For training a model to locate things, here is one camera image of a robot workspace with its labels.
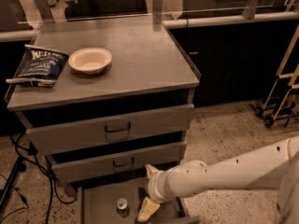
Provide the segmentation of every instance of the white bowl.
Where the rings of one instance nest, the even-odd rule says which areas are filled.
[[[112,61],[111,53],[106,49],[88,48],[74,52],[68,64],[76,71],[86,75],[98,74]]]

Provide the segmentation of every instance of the power cord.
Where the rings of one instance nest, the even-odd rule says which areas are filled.
[[[45,167],[43,167],[42,165],[40,165],[40,163],[39,163],[39,161],[38,161],[38,159],[37,159],[36,153],[35,153],[34,150],[31,149],[31,146],[30,146],[29,148],[26,148],[26,147],[22,147],[22,146],[19,145],[19,142],[20,142],[21,138],[22,138],[24,135],[25,135],[25,133],[21,133],[21,134],[18,136],[17,140],[14,140],[14,138],[13,138],[12,135],[11,135],[11,136],[10,136],[10,140],[11,140],[11,142],[14,144],[16,153],[17,153],[19,156],[23,157],[26,161],[32,163],[33,165],[36,165],[37,168],[40,170],[40,172],[41,172],[45,177],[47,177],[47,178],[49,179],[49,182],[50,182],[50,199],[49,199],[48,209],[47,209],[46,219],[45,219],[45,224],[48,224],[48,222],[49,222],[49,217],[50,217],[50,208],[51,208],[52,199],[53,199],[53,190],[55,191],[55,195],[56,195],[57,199],[58,199],[61,203],[63,203],[63,204],[71,204],[71,203],[73,203],[76,199],[74,199],[74,200],[71,201],[71,202],[65,202],[65,201],[63,201],[63,200],[59,197],[59,195],[58,195],[58,193],[57,193],[57,187],[56,187],[56,180],[57,180],[57,178],[55,177],[55,175],[51,174]],[[27,151],[27,152],[28,152],[28,155],[29,155],[30,153],[34,153],[35,161],[29,160],[29,159],[27,159],[26,157],[24,157],[24,156],[19,152],[18,148],[20,148],[20,149],[22,149],[22,150],[24,150],[24,151]]]
[[[18,189],[18,188],[15,188],[15,187],[12,187],[12,188],[14,188],[15,191],[19,194],[19,196],[21,197],[21,202],[24,203],[26,206],[24,206],[24,207],[20,207],[20,208],[14,210],[14,211],[8,213],[7,215],[5,215],[5,216],[0,220],[0,224],[3,223],[4,220],[5,220],[6,218],[8,218],[10,215],[12,215],[12,214],[14,214],[14,213],[16,213],[16,212],[19,212],[19,211],[21,211],[21,210],[24,210],[24,209],[28,209],[28,208],[29,208],[29,205],[28,205],[28,203],[27,203],[26,198],[25,198],[22,194],[20,194],[19,189]]]

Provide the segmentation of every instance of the cabinet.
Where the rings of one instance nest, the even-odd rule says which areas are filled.
[[[35,45],[72,54],[101,47],[112,65],[97,76],[65,66],[52,88],[17,86],[7,108],[61,182],[180,161],[199,80],[149,15],[44,24]]]

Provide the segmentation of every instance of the black snack bag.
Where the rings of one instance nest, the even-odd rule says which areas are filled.
[[[68,57],[57,50],[25,45],[20,73],[6,82],[23,86],[52,87],[64,69]]]

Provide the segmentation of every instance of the black chair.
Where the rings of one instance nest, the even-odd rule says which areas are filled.
[[[68,20],[148,12],[145,0],[75,0],[67,4],[64,14]]]

